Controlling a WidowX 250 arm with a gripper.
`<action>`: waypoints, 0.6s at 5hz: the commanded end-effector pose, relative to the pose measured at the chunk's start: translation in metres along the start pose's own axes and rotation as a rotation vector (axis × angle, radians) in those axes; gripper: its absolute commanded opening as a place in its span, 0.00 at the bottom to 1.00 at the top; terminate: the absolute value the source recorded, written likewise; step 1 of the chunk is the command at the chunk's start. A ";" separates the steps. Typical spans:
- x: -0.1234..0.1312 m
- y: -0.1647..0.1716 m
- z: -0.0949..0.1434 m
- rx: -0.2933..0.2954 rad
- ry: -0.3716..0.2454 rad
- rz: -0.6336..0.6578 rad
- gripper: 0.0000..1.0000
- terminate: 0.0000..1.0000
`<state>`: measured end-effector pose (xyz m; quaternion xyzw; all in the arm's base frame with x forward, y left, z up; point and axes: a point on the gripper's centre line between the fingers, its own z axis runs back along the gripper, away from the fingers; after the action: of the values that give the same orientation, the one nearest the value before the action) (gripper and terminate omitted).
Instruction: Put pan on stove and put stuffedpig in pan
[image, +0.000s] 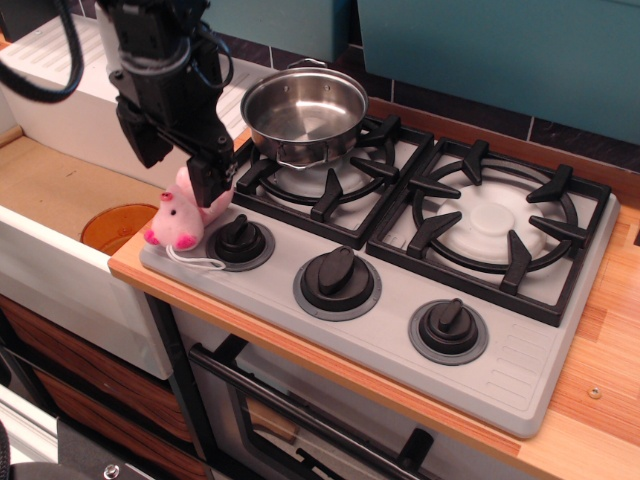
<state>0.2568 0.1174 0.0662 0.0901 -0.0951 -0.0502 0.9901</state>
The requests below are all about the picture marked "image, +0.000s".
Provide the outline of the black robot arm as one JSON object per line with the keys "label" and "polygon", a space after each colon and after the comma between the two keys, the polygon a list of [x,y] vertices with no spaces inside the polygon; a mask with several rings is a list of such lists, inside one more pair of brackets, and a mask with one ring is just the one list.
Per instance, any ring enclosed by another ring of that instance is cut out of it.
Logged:
{"label": "black robot arm", "polygon": [[189,159],[198,206],[231,188],[233,140],[217,113],[234,75],[226,44],[203,15],[207,1],[103,1],[118,40],[119,67],[109,76],[116,113],[139,161],[151,168],[179,148]]}

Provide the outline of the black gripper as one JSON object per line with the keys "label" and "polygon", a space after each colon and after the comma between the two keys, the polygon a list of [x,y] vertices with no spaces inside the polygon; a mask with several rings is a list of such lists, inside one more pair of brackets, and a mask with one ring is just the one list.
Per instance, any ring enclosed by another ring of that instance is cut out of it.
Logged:
{"label": "black gripper", "polygon": [[187,169],[196,204],[208,208],[231,191],[231,138],[217,103],[234,74],[218,37],[121,37],[116,114],[133,152],[150,169],[177,147],[192,157]]}

